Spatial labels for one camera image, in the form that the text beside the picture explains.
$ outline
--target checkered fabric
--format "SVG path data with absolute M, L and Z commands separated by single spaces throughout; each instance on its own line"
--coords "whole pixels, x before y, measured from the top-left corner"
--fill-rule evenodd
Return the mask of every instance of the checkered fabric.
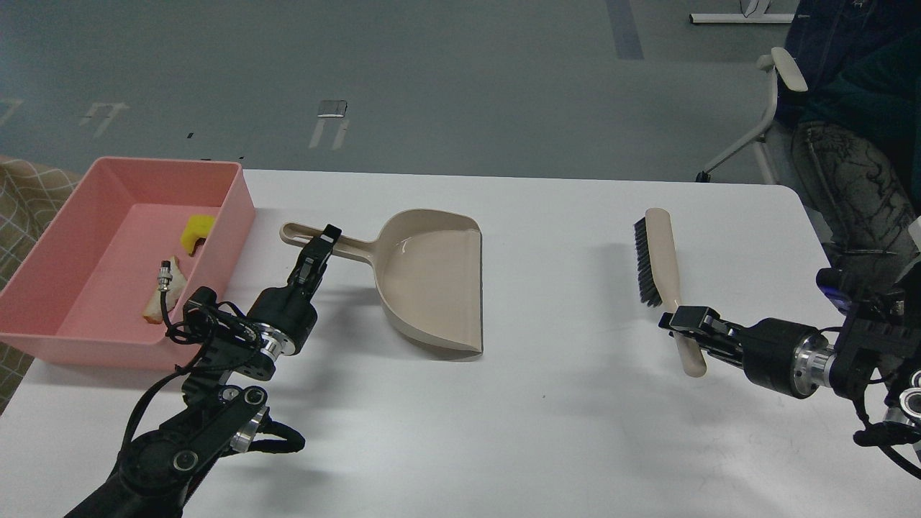
M 0 155 L 0 289 L 74 191 L 80 176 Z M 0 414 L 32 357 L 0 343 Z

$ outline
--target dustpan handle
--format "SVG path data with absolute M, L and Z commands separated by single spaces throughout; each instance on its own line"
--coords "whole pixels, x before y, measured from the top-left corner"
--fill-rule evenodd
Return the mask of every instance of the dustpan handle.
M 282 241 L 295 246 L 304 246 L 308 241 L 320 236 L 322 233 L 323 231 L 320 229 L 290 221 L 282 225 L 282 228 L 278 231 Z M 373 266 L 374 245 L 374 242 L 360 241 L 348 236 L 342 236 L 332 248 L 332 254 Z

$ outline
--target robotic arm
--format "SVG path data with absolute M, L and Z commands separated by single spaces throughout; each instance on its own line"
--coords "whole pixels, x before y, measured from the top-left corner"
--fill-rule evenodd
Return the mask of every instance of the robotic arm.
M 918 275 L 913 271 L 903 283 L 913 286 Z M 892 449 L 921 441 L 921 329 L 917 316 L 905 313 L 917 290 L 869 293 L 853 276 L 832 268 L 821 270 L 816 282 L 845 315 L 840 328 L 819 330 L 774 318 L 744 327 L 704 306 L 666 312 L 659 327 L 696 340 L 709 356 L 741 368 L 752 383 L 781 394 L 804 399 L 820 386 L 831 388 L 854 402 L 864 423 L 854 441 L 880 447 L 921 478 L 921 469 Z M 838 332 L 833 345 L 824 331 Z M 878 380 L 870 379 L 874 371 L 881 374 Z M 888 389 L 883 401 L 888 411 L 881 423 L 870 423 L 864 407 L 871 383 L 885 383 Z
M 245 315 L 229 303 L 233 312 L 221 310 L 225 303 L 218 303 L 210 288 L 200 287 L 183 305 L 181 323 L 165 320 L 174 341 L 202 343 L 202 348 L 188 365 L 177 367 L 141 397 L 109 478 L 66 518 L 182 516 L 185 503 L 219 458 L 249 451 L 292 453 L 304 447 L 297 431 L 269 417 L 264 389 L 229 385 L 227 379 L 235 371 L 268 381 L 280 356 L 300 352 L 317 322 L 310 301 L 341 234 L 328 225 L 304 246 L 287 284 L 264 290 Z M 169 272 L 161 278 L 169 278 Z M 185 374 L 186 408 L 135 439 L 154 394 Z M 255 441 L 259 433 L 279 439 Z

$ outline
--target wooden brush handle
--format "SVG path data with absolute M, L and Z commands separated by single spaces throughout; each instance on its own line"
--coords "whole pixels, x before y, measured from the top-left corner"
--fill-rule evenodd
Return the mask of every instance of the wooden brush handle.
M 659 291 L 666 309 L 675 312 L 678 306 L 682 305 L 682 283 L 678 276 L 678 256 L 675 253 L 675 239 L 671 233 L 671 216 L 665 209 L 650 208 L 646 211 L 646 235 L 656 290 Z M 700 346 L 678 333 L 674 333 L 674 336 L 684 373 L 694 378 L 703 376 L 706 373 L 706 362 L 700 352 Z

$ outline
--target jeans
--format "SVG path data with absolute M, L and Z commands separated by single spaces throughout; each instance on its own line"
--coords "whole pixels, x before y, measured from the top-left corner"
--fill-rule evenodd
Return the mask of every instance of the jeans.
M 794 190 L 832 231 L 832 266 L 857 274 L 876 291 L 891 288 L 918 256 L 908 225 L 915 210 L 889 159 L 867 139 L 826 122 L 793 133 Z

